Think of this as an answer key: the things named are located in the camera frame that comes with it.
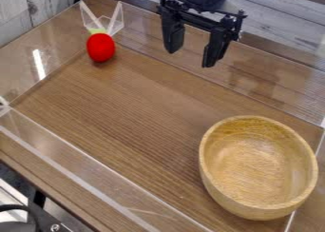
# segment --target red ball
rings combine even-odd
[[[114,53],[114,42],[105,33],[92,34],[86,39],[86,54],[94,62],[109,60]]]

